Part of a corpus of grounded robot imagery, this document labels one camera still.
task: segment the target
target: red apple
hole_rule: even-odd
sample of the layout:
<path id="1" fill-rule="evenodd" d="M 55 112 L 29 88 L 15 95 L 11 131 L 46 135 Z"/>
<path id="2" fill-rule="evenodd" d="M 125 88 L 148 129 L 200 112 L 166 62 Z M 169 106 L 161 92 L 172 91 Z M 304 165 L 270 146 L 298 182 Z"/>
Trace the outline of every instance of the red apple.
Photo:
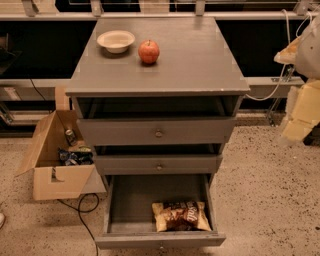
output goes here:
<path id="1" fill-rule="evenodd" d="M 155 41 L 144 40 L 139 46 L 138 53 L 144 63 L 152 64 L 157 61 L 160 49 Z"/>

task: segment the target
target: cardboard box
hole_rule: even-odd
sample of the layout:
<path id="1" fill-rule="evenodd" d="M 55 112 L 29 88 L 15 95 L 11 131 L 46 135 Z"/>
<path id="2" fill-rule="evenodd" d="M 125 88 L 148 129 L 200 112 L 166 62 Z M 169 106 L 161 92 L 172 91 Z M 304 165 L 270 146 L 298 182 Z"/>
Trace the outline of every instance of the cardboard box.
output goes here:
<path id="1" fill-rule="evenodd" d="M 35 200 L 77 198 L 84 193 L 106 192 L 95 165 L 61 166 L 58 148 L 74 150 L 84 145 L 74 110 L 56 110 L 36 126 L 17 175 L 34 170 Z M 78 144 L 68 145 L 65 130 L 72 129 Z"/>

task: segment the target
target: snack bag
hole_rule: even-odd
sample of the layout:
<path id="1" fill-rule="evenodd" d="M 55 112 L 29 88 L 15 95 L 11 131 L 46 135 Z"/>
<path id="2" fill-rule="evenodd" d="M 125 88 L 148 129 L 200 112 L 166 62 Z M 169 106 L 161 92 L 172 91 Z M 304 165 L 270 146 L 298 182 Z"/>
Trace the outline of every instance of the snack bag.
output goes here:
<path id="1" fill-rule="evenodd" d="M 204 208 L 204 202 L 153 203 L 157 232 L 211 231 Z"/>

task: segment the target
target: terrazzo floor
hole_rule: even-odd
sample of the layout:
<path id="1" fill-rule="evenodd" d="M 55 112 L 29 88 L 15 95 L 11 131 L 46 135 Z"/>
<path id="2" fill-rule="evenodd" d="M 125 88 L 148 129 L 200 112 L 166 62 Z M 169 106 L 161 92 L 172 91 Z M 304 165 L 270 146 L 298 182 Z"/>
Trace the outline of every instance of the terrazzo floor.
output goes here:
<path id="1" fill-rule="evenodd" d="M 211 194 L 219 232 L 217 248 L 119 249 L 100 256 L 320 256 L 320 147 L 284 146 L 277 127 L 239 120 L 224 150 Z M 95 245 L 76 211 L 58 201 L 32 199 L 33 173 L 15 177 L 29 138 L 0 139 L 0 255 L 93 256 Z M 106 194 L 84 221 L 102 234 Z M 78 200 L 66 200 L 77 206 Z M 94 198 L 84 201 L 91 207 Z"/>

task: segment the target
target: box flap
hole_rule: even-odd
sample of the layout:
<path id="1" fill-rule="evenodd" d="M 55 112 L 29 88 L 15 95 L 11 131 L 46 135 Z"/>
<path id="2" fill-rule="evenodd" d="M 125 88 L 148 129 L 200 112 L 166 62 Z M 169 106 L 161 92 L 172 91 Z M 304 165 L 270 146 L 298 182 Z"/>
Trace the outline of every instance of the box flap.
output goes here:
<path id="1" fill-rule="evenodd" d="M 78 198 L 94 167 L 94 165 L 58 166 L 55 168 L 55 178 L 52 175 L 52 167 L 35 168 L 33 198 L 35 200 Z"/>
<path id="2" fill-rule="evenodd" d="M 21 164 L 16 171 L 16 175 L 23 174 L 37 166 L 54 115 L 55 113 L 51 113 L 38 122 L 31 139 L 31 144 L 29 145 Z"/>

